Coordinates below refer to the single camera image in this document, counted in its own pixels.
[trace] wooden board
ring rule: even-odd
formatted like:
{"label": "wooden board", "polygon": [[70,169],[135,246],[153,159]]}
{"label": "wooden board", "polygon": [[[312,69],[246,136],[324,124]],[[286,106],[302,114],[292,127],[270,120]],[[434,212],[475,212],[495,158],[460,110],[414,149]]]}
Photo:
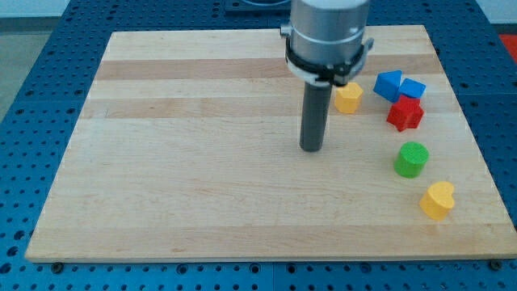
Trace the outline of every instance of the wooden board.
{"label": "wooden board", "polygon": [[[422,26],[369,27],[357,114],[298,146],[303,82],[276,30],[117,32],[32,236],[34,262],[504,258],[517,235]],[[385,122],[376,74],[427,84],[420,129]],[[398,149],[431,152],[422,175]],[[432,221],[418,202],[456,185]]]}

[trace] red block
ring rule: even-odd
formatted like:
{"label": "red block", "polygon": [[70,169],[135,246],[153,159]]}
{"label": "red block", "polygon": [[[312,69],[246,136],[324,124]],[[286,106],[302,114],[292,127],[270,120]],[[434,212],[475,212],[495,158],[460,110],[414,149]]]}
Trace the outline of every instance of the red block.
{"label": "red block", "polygon": [[401,95],[400,99],[392,105],[388,114],[388,121],[397,127],[399,132],[404,129],[416,129],[422,120],[424,111],[420,107],[420,99],[414,99]]}

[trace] yellow heart-shaped block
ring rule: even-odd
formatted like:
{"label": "yellow heart-shaped block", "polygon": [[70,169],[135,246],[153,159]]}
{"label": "yellow heart-shaped block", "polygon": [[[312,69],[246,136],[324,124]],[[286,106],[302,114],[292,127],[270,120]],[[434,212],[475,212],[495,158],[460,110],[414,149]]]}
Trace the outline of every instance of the yellow heart-shaped block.
{"label": "yellow heart-shaped block", "polygon": [[420,208],[428,217],[442,221],[454,208],[454,185],[442,181],[432,184],[420,200]]}

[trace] toy block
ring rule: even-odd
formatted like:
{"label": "toy block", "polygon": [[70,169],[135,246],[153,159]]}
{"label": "toy block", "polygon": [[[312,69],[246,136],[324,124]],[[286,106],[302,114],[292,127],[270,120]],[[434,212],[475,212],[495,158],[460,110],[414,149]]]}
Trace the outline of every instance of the toy block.
{"label": "toy block", "polygon": [[336,88],[335,107],[341,113],[355,113],[363,99],[363,89],[356,82],[349,82],[346,86]]}
{"label": "toy block", "polygon": [[454,208],[454,185],[450,182],[432,184],[420,200],[420,208],[430,218],[442,221]]}
{"label": "toy block", "polygon": [[424,111],[420,107],[420,99],[401,95],[400,99],[389,109],[386,121],[395,125],[397,130],[401,132],[405,129],[417,129],[423,115]]}
{"label": "toy block", "polygon": [[426,85],[414,81],[410,78],[404,79],[404,82],[402,82],[402,85],[398,88],[397,95],[406,95],[410,98],[417,98],[419,99],[422,97],[423,92],[426,90]]}
{"label": "toy block", "polygon": [[418,142],[409,141],[402,145],[393,164],[395,171],[406,178],[416,178],[429,159],[426,147]]}
{"label": "toy block", "polygon": [[401,85],[402,71],[395,70],[391,72],[384,72],[377,75],[377,80],[373,91],[381,95],[391,103],[398,100],[398,89]]}

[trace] black cylindrical tool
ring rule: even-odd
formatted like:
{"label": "black cylindrical tool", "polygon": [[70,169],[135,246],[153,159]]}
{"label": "black cylindrical tool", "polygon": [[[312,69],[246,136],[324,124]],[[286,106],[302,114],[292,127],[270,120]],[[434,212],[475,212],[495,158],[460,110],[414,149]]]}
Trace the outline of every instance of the black cylindrical tool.
{"label": "black cylindrical tool", "polygon": [[331,92],[330,84],[314,86],[305,83],[300,131],[300,147],[304,151],[315,152],[322,147]]}

